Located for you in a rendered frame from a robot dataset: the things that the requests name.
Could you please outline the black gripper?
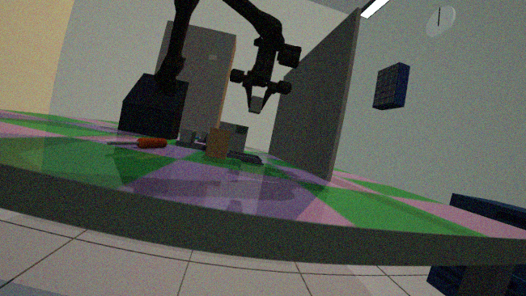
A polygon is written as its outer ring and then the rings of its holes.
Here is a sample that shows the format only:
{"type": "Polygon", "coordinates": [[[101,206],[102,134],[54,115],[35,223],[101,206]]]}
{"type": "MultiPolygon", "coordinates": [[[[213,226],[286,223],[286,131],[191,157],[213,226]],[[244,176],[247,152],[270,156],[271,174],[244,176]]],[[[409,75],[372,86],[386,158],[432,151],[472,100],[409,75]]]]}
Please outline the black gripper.
{"type": "Polygon", "coordinates": [[[265,96],[261,110],[265,106],[265,103],[272,94],[275,94],[277,92],[280,94],[287,95],[291,91],[291,84],[289,82],[283,82],[282,80],[280,80],[279,83],[270,81],[273,69],[274,61],[272,59],[267,57],[257,57],[252,77],[244,74],[245,71],[237,69],[231,70],[230,81],[239,84],[242,83],[242,87],[244,87],[246,90],[248,108],[250,107],[252,97],[252,83],[266,86],[268,88],[265,91],[265,96]]]}

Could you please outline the orange-handled screwdriver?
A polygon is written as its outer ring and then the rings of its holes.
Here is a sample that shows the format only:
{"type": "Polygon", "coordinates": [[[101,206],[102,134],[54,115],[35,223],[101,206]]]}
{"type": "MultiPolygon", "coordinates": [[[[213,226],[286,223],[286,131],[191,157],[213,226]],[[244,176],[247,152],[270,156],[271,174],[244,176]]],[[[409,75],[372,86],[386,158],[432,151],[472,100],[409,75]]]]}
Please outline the orange-handled screwdriver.
{"type": "Polygon", "coordinates": [[[168,141],[165,138],[146,138],[141,137],[136,142],[107,142],[108,145],[137,145],[141,149],[164,148],[168,141]]]}

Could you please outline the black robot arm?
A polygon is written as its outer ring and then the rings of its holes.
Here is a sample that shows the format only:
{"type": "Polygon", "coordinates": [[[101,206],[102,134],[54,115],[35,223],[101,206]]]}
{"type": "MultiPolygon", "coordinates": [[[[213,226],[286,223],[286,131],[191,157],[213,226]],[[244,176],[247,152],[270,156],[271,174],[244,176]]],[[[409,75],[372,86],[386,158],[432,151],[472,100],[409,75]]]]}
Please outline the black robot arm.
{"type": "MultiPolygon", "coordinates": [[[[155,74],[158,95],[174,96],[177,91],[176,76],[184,67],[186,58],[181,56],[185,35],[189,27],[190,16],[200,0],[175,0],[176,15],[168,46],[168,53],[163,59],[159,71],[155,74]]],[[[256,29],[258,38],[254,46],[259,46],[257,57],[267,57],[275,61],[276,51],[279,65],[297,69],[302,48],[285,44],[280,20],[260,11],[249,0],[223,0],[232,9],[242,15],[256,29]]]]}

